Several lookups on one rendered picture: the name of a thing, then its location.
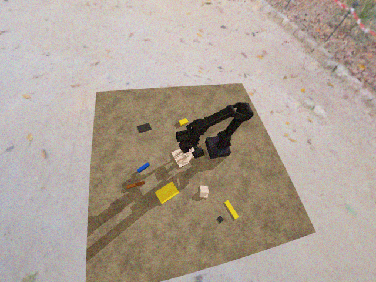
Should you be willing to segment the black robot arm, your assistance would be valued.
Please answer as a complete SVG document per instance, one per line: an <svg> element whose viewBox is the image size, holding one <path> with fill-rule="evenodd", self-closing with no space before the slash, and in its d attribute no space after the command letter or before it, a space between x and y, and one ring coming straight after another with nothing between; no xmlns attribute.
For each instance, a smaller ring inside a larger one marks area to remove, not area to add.
<svg viewBox="0 0 376 282"><path fill-rule="evenodd" d="M234 108L237 108L236 111ZM189 149L192 148L189 139L196 142L199 140L200 135L204 135L209 127L227 118L234 118L225 131L219 131L217 134L219 141L216 142L216 146L219 151L225 150L231 146L231 136L241 125L241 123L251 119L253 116L254 113L248 103L237 102L234 105L226 106L226 108L205 119L197 119L192 121L192 123L186 126L187 130L176 132L176 140L177 142L180 142L179 147L182 152L187 153Z"/></svg>

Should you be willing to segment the blue rectangular bar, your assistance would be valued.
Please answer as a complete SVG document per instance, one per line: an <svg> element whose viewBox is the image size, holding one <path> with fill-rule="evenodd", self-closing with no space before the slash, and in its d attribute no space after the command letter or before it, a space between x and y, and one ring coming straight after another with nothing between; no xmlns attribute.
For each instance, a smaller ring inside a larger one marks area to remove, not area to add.
<svg viewBox="0 0 376 282"><path fill-rule="evenodd" d="M139 173L141 173L141 172L144 171L147 167L149 167L149 164L148 164L148 163L144 164L141 168L137 169L137 171L138 171Z"/></svg>

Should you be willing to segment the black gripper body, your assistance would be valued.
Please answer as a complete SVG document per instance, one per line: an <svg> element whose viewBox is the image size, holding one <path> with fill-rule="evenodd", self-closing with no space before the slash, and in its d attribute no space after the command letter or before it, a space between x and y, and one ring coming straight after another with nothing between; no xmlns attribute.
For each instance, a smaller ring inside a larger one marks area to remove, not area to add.
<svg viewBox="0 0 376 282"><path fill-rule="evenodd" d="M198 141L200 141L200 139ZM198 141L193 142L189 139L189 142L191 143L192 147L194 147L195 149L195 151L192 153L195 159L204 155L204 151L202 150L202 148L197 147L197 145L199 144Z"/></svg>

